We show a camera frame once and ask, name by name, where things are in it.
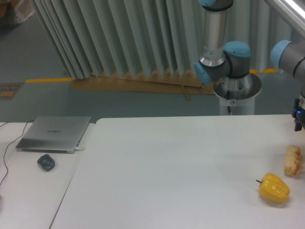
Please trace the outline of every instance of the black mouse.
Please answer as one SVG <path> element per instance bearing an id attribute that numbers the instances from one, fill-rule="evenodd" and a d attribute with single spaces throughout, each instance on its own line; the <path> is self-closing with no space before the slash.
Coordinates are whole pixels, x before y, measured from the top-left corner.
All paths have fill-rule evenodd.
<path id="1" fill-rule="evenodd" d="M 55 161 L 48 154 L 41 156 L 37 163 L 46 171 L 50 171 L 55 167 Z"/>

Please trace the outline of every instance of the silver laptop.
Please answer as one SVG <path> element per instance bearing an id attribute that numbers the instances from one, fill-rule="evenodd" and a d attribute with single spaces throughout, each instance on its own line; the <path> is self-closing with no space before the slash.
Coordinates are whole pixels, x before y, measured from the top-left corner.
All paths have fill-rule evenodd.
<path id="1" fill-rule="evenodd" d="M 73 153 L 90 121 L 89 116 L 39 116 L 16 148 L 31 152 Z"/>

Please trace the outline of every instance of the cardboard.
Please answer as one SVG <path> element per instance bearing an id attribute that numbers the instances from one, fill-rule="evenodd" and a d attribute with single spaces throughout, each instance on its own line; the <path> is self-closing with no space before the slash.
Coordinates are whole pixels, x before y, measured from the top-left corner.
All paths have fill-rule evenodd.
<path id="1" fill-rule="evenodd" d="M 81 90 L 185 94 L 187 98 L 189 98 L 189 94 L 214 94 L 213 83 L 207 85 L 201 84 L 200 87 L 191 87 L 166 83 L 125 80 L 102 76 L 91 76 L 85 80 L 74 80 L 72 81 L 70 88 Z"/>
<path id="2" fill-rule="evenodd" d="M 23 83 L 0 83 L 0 99 L 12 99 Z"/>
<path id="3" fill-rule="evenodd" d="M 100 76 L 106 77 L 105 72 L 103 72 Z M 167 83 L 192 87 L 200 87 L 202 84 L 197 75 L 192 74 L 191 70 L 187 70 L 183 75 L 179 75 L 178 70 L 173 75 L 170 74 L 169 69 L 167 69 L 163 75 L 160 75 L 155 70 L 148 77 L 146 77 L 143 72 L 139 72 L 136 76 L 131 76 L 130 73 L 127 72 L 123 77 L 120 77 L 117 72 L 114 72 L 110 78 L 154 83 Z"/>
<path id="4" fill-rule="evenodd" d="M 9 3 L 0 4 L 0 18 L 3 18 Z"/>

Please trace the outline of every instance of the metal cylinder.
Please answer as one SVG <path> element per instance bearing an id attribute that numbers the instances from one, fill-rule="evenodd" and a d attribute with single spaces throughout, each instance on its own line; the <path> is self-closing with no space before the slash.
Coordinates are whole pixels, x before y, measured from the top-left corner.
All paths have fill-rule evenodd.
<path id="1" fill-rule="evenodd" d="M 208 49 L 216 50 L 224 43 L 226 11 L 205 12 L 204 44 Z"/>
<path id="2" fill-rule="evenodd" d="M 305 1 L 265 0 L 292 28 L 305 39 Z"/>
<path id="3" fill-rule="evenodd" d="M 204 51 L 199 58 L 205 66 L 215 67 L 225 61 L 223 52 L 226 11 L 205 12 Z"/>

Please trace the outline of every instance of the gray floor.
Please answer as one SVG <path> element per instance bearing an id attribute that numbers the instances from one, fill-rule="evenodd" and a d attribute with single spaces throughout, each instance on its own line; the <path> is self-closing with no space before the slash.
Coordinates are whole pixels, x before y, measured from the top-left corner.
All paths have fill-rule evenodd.
<path id="1" fill-rule="evenodd" d="M 290 114 L 301 85 L 286 74 L 258 74 L 263 83 L 256 115 Z M 16 27 L 0 28 L 0 83 L 68 77 L 36 15 Z M 70 82 L 25 83 L 12 100 L 0 100 L 0 122 L 27 122 L 39 115 L 106 117 L 218 115 L 214 95 L 73 90 Z"/>

